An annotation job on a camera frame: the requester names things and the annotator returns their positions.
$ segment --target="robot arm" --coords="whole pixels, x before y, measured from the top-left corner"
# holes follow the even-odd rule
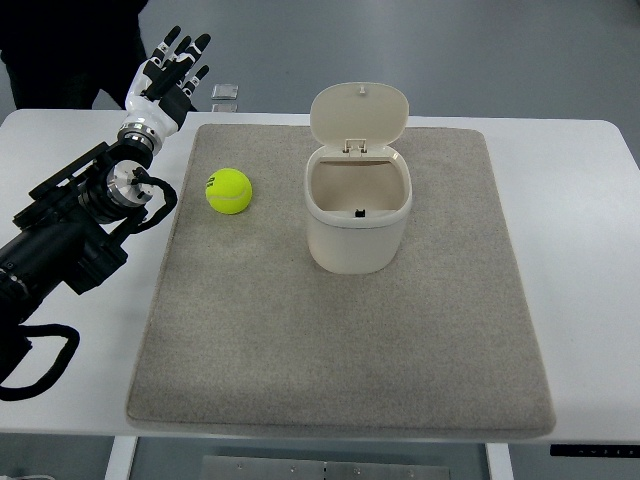
[[[208,71],[186,80],[209,43],[186,37],[168,54],[175,27],[144,62],[127,95],[127,117],[112,145],[101,143],[35,187],[33,203],[18,213],[21,233],[0,248],[0,384],[31,349],[29,337],[61,336],[67,343],[54,365],[34,385],[0,385],[0,400],[31,398],[62,375],[79,344],[64,325],[22,325],[60,283],[82,294],[125,264],[124,240],[157,225],[177,203],[165,181],[147,172],[167,137],[182,127],[191,95]],[[145,220],[154,187],[165,205]],[[101,225],[120,222],[110,233]]]

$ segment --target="white plastic container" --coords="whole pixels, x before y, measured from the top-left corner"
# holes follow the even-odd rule
[[[307,241],[333,273],[372,273],[395,256],[411,210],[407,164],[389,147],[409,103],[380,83],[343,83],[311,105],[311,132],[324,146],[307,163]]]

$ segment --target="tennis ball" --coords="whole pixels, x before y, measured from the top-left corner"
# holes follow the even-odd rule
[[[252,193],[247,176],[235,168],[222,168],[211,174],[205,189],[211,207],[227,215],[240,213],[247,208]]]

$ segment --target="trash bin lid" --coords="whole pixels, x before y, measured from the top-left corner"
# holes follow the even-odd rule
[[[329,87],[311,105],[311,132],[323,145],[344,147],[346,140],[368,146],[397,140],[409,118],[403,93],[382,83],[352,82]]]

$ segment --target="black clothing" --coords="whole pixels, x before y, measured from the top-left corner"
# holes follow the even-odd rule
[[[147,58],[138,27],[147,0],[3,3],[0,58],[17,108],[91,108],[100,89],[124,107]]]

